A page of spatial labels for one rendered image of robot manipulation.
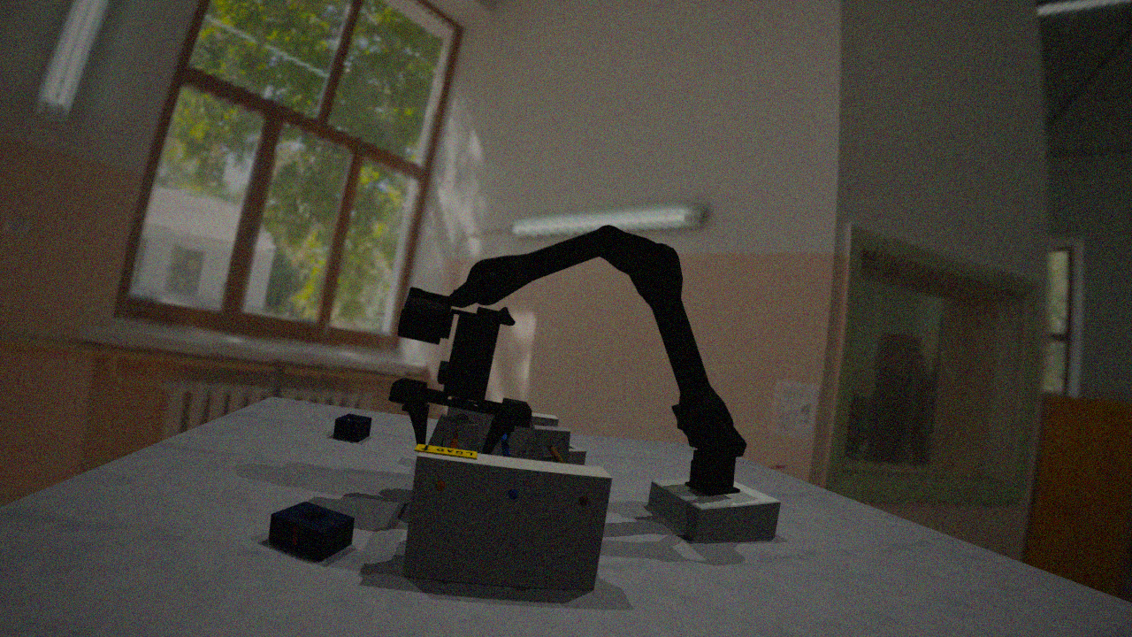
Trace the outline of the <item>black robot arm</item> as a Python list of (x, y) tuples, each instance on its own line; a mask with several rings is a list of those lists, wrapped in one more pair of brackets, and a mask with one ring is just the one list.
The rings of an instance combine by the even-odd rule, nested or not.
[(530, 253), (481, 259), (451, 295), (409, 289), (408, 303), (400, 316), (398, 337), (435, 344), (440, 344), (440, 338), (449, 341), (454, 316), (458, 315), (453, 348), (494, 356), (499, 324), (515, 324), (507, 307), (499, 311), (478, 307), (477, 313), (468, 313), (455, 308), (451, 310), (452, 305), (494, 305), (532, 279), (595, 257), (603, 257), (616, 269), (631, 275), (640, 296), (654, 311), (680, 390), (680, 402), (672, 406), (677, 428), (687, 434), (691, 447), (697, 449), (691, 460), (691, 481), (685, 481), (685, 487), (697, 489), (702, 494), (738, 494), (740, 489), (734, 487), (734, 470), (736, 458), (746, 449), (746, 441), (735, 430), (723, 399), (707, 382), (681, 303), (679, 257), (666, 243), (606, 225)]

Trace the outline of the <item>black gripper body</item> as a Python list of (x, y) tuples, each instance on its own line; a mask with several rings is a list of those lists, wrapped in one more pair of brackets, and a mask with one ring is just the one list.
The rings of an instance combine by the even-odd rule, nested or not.
[(494, 414), (497, 424), (530, 427), (532, 408), (528, 402), (505, 396), (501, 403), (484, 401), (486, 384), (492, 365), (494, 356), (452, 348), (444, 390), (427, 388), (427, 380), (401, 378), (391, 387), (388, 402), (401, 403), (411, 408), (424, 408), (428, 403), (444, 404), (482, 414)]

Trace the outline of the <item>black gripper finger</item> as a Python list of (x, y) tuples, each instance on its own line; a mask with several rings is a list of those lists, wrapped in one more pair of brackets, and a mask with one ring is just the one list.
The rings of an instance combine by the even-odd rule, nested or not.
[(424, 408), (411, 408), (408, 406), (402, 406), (402, 411), (406, 411), (411, 416), (411, 422), (414, 428), (415, 441), (418, 444), (424, 444), (424, 438), (427, 438), (427, 416), (430, 404), (426, 404)]
[(486, 436), (484, 450), (482, 450), (481, 453), (488, 453), (488, 455), (490, 455), (490, 453), (494, 451), (494, 447), (496, 447), (496, 444), (498, 444), (498, 440), (501, 439), (501, 436), (504, 436), (504, 433), (506, 433), (507, 431), (514, 432), (515, 425), (512, 427), (512, 425), (497, 424), (496, 418), (494, 418), (492, 424), (490, 425), (490, 431)]

